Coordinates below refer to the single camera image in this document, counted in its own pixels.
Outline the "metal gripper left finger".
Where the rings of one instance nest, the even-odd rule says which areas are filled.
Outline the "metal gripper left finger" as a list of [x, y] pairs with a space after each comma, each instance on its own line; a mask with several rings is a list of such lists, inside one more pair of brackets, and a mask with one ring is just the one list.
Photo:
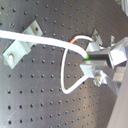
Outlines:
[[80, 68], [87, 78], [92, 78], [96, 86], [106, 84], [115, 93], [119, 94], [123, 81], [125, 67], [118, 66], [116, 70], [108, 67], [106, 62], [82, 62]]

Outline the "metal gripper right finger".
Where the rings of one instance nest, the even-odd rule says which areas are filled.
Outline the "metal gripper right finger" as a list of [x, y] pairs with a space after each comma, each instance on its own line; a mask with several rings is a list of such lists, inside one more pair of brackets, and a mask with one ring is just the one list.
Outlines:
[[91, 60], [106, 60], [108, 66], [113, 69], [115, 66], [128, 60], [128, 37], [100, 51], [88, 53]]

